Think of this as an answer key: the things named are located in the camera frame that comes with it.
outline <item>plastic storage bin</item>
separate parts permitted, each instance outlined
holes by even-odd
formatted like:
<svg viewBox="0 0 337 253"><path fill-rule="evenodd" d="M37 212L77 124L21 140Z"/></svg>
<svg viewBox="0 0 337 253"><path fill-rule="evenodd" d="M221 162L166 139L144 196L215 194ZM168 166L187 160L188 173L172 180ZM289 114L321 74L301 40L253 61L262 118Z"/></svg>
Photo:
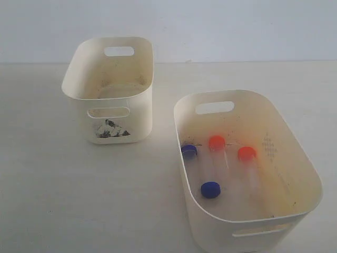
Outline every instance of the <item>plastic storage bin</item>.
<svg viewBox="0 0 337 253"><path fill-rule="evenodd" d="M192 234L207 252L268 250L320 202L318 174L265 97L243 90L191 94L177 102L174 118L179 152L185 144L198 147L210 136L222 135L232 144L229 149L249 145L259 157L264 201L257 202L257 207L256 202L235 203L235 198L227 198L226 190L215 199L202 198L198 172L187 171L180 156ZM236 166L233 161L229 158L230 167Z"/></svg>
<svg viewBox="0 0 337 253"><path fill-rule="evenodd" d="M148 40L94 38L76 50L62 90L89 141L136 142L152 129L152 80L153 50Z"/></svg>

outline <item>dotted pattern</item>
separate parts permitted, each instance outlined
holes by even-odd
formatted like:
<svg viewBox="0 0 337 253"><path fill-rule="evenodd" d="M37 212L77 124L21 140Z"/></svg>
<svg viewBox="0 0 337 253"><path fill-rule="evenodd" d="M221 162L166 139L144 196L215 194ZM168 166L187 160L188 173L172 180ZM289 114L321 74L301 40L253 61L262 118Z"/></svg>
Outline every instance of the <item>dotted pattern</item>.
<svg viewBox="0 0 337 253"><path fill-rule="evenodd" d="M270 161L273 162L274 157L277 153L277 149L274 147L274 143L268 133L266 133L265 137L263 138L262 146L264 147L264 151L270 158Z"/></svg>

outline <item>centrifuge tube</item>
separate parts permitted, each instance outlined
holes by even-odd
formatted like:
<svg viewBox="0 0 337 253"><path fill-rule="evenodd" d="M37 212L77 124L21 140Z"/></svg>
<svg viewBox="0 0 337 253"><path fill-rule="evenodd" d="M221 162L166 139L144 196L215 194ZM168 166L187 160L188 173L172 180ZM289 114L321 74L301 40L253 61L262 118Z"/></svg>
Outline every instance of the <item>centrifuge tube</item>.
<svg viewBox="0 0 337 253"><path fill-rule="evenodd" d="M181 148L186 170L198 170L201 182L201 194L207 199L214 199L221 193L220 185L211 161L207 158L208 150L188 144Z"/></svg>
<svg viewBox="0 0 337 253"><path fill-rule="evenodd" d="M244 168L247 171L251 191L258 193L261 185L257 170L256 151L252 147L242 147L238 150L237 156L243 162Z"/></svg>
<svg viewBox="0 0 337 253"><path fill-rule="evenodd" d="M215 171L219 172L221 175L224 175L228 179L230 176L230 171L225 147L226 142L222 136L214 135L210 137L209 148Z"/></svg>

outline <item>red cap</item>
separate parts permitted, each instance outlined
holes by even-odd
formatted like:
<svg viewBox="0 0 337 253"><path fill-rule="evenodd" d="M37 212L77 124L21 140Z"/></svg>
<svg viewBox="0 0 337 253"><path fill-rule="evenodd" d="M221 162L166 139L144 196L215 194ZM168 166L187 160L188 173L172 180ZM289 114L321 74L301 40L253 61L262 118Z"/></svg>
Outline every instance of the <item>red cap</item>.
<svg viewBox="0 0 337 253"><path fill-rule="evenodd" d="M256 151L252 147L242 147L238 150L237 156L239 160L248 162L256 157Z"/></svg>
<svg viewBox="0 0 337 253"><path fill-rule="evenodd" d="M226 141L220 135L214 135L209 139L209 148L211 151L219 151L225 148Z"/></svg>

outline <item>bin handle cutout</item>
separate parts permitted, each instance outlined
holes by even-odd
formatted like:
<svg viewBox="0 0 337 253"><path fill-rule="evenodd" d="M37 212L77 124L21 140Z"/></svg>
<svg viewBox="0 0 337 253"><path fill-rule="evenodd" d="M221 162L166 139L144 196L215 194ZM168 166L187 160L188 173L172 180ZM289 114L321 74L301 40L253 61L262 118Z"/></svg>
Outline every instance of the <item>bin handle cutout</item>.
<svg viewBox="0 0 337 253"><path fill-rule="evenodd" d="M219 112L230 112L234 109L232 101L212 102L199 104L195 108L196 114L209 114Z"/></svg>
<svg viewBox="0 0 337 253"><path fill-rule="evenodd" d="M92 108L88 115L94 119L124 118L129 116L130 109L127 107Z"/></svg>
<svg viewBox="0 0 337 253"><path fill-rule="evenodd" d="M132 56L135 50L131 46L109 46L104 49L104 54L108 57Z"/></svg>
<svg viewBox="0 0 337 253"><path fill-rule="evenodd" d="M259 227L259 228L249 228L249 229L241 229L235 231L232 236L233 237L246 237L246 236L259 236L265 235L267 233L277 233L283 230L290 228L292 223L286 223L282 225L275 225L275 226L266 226L266 227Z"/></svg>

